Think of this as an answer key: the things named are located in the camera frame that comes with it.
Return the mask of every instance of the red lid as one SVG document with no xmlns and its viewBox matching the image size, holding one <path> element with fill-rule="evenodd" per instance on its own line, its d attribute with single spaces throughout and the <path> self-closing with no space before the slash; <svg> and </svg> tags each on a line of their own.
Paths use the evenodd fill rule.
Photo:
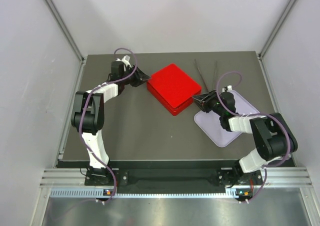
<svg viewBox="0 0 320 226">
<path fill-rule="evenodd" d="M 201 92 L 201 86 L 175 64 L 170 64 L 153 74 L 148 84 L 173 109 L 179 108 L 193 95 Z"/>
</svg>

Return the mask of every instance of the red box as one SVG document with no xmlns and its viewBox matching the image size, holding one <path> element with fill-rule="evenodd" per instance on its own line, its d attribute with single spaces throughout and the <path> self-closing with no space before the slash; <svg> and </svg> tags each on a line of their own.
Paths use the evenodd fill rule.
<svg viewBox="0 0 320 226">
<path fill-rule="evenodd" d="M 146 87 L 174 116 L 192 104 L 192 96 L 201 93 L 201 86 L 175 64 L 153 74 Z"/>
</svg>

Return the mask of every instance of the wall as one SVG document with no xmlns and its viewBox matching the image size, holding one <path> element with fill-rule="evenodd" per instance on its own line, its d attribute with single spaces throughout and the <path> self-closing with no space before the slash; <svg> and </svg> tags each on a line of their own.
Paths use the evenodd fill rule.
<svg viewBox="0 0 320 226">
<path fill-rule="evenodd" d="M 0 0 L 0 221 L 26 226 L 80 63 L 43 0 Z"/>
<path fill-rule="evenodd" d="M 320 198 L 320 1 L 298 0 L 264 62 L 281 112 L 295 134 L 296 159 Z"/>
<path fill-rule="evenodd" d="M 259 52 L 288 0 L 53 0 L 83 55 Z"/>
</svg>

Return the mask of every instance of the gray floor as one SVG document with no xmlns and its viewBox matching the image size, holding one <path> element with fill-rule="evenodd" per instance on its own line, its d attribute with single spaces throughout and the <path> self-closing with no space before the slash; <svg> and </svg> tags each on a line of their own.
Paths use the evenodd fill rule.
<svg viewBox="0 0 320 226">
<path fill-rule="evenodd" d="M 53 219 L 82 199 L 49 200 Z M 250 204 L 235 199 L 114 199 L 85 202 L 42 226 L 310 226 L 299 189 L 264 189 Z"/>
<path fill-rule="evenodd" d="M 92 89 L 106 81 L 113 58 L 113 55 L 89 55 L 80 89 Z M 273 112 L 255 52 L 155 53 L 137 54 L 137 58 L 139 68 L 148 75 L 175 63 L 203 86 L 194 66 L 196 58 L 210 88 L 217 61 L 219 76 L 231 70 L 240 71 L 243 82 L 235 90 L 259 111 Z M 235 84 L 237 80 L 237 76 L 231 76 L 222 85 Z M 112 160 L 238 159 L 254 148 L 249 134 L 240 135 L 226 148 L 217 147 L 195 124 L 194 115 L 199 110 L 194 104 L 174 117 L 145 85 L 127 86 L 119 97 L 105 104 L 104 110 L 103 141 Z M 89 159 L 75 128 L 70 129 L 63 159 Z"/>
</svg>

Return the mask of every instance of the robotic arm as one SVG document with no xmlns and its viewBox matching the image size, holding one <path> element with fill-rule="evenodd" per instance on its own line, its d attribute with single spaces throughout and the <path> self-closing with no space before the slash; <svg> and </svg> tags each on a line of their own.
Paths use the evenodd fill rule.
<svg viewBox="0 0 320 226">
<path fill-rule="evenodd" d="M 231 86 L 225 87 L 220 98 L 225 106 L 236 113 L 234 95 L 229 92 Z M 220 116 L 223 129 L 230 132 L 253 134 L 255 149 L 247 156 L 236 161 L 232 171 L 236 179 L 240 180 L 245 174 L 259 170 L 262 166 L 283 157 L 287 151 L 286 138 L 279 125 L 267 116 L 234 116 L 227 112 L 219 102 L 217 92 L 193 97 L 196 105 L 206 113 L 213 111 Z M 281 122 L 290 139 L 290 153 L 298 149 L 298 143 L 280 113 L 271 114 Z"/>
<path fill-rule="evenodd" d="M 132 73 L 134 67 L 131 66 L 129 60 L 130 57 L 126 55 L 124 58 L 117 59 L 111 63 L 111 73 L 108 76 L 107 84 L 100 85 L 100 89 L 96 90 L 94 94 L 92 94 L 83 119 L 82 138 L 94 154 L 106 165 L 109 163 L 109 156 L 105 151 L 101 131 L 105 121 L 104 104 L 108 100 L 120 95 L 126 85 L 130 84 L 133 87 L 137 87 L 150 79 L 149 76 L 137 68 L 134 74 L 128 79 L 113 83 L 114 81 L 125 78 Z M 78 132 L 84 105 L 90 92 L 91 90 L 86 92 L 78 91 L 75 94 L 71 124 L 73 127 L 76 127 Z M 107 170 L 105 166 L 97 161 L 89 150 L 88 153 L 90 158 L 90 174 L 106 177 Z"/>
</svg>

